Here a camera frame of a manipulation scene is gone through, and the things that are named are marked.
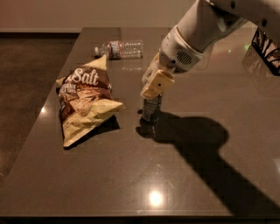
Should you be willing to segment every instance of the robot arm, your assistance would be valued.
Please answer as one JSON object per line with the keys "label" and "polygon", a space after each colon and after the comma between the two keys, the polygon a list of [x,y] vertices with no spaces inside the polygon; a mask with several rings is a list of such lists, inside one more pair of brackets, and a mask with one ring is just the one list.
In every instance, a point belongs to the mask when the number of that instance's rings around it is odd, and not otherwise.
{"label": "robot arm", "polygon": [[146,83],[141,96],[151,98],[164,91],[145,96],[155,70],[183,73],[192,69],[216,41],[225,38],[247,21],[258,25],[273,42],[280,46],[280,3],[275,0],[196,0],[164,38],[158,57],[143,76]]}

